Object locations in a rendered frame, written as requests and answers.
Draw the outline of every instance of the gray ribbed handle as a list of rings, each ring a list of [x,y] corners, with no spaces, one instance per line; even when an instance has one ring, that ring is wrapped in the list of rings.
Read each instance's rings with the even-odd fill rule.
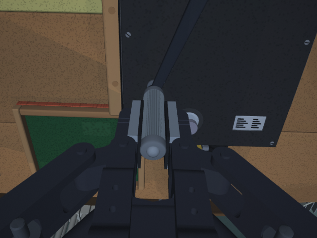
[[[143,102],[140,152],[148,160],[159,160],[166,153],[163,90],[155,86],[148,87]]]

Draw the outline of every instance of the white label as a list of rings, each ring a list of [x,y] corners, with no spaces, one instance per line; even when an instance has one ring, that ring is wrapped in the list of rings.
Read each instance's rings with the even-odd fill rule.
[[[266,117],[236,116],[232,130],[262,131]]]

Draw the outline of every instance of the green board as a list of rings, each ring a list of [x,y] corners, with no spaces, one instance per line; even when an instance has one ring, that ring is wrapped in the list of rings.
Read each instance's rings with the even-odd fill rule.
[[[114,118],[25,117],[40,169],[74,144],[109,145],[118,123]]]

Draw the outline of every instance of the black bar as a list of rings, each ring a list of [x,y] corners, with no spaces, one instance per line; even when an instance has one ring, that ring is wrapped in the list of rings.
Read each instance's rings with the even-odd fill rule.
[[[162,88],[208,0],[189,0],[152,86]]]

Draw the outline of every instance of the black panel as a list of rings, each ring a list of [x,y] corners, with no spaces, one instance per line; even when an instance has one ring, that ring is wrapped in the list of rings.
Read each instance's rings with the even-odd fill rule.
[[[124,108],[143,99],[188,1],[120,0]],[[163,86],[177,109],[202,113],[197,144],[276,146],[317,33],[316,11],[317,0],[208,1]],[[263,131],[233,131],[236,116],[266,117]]]

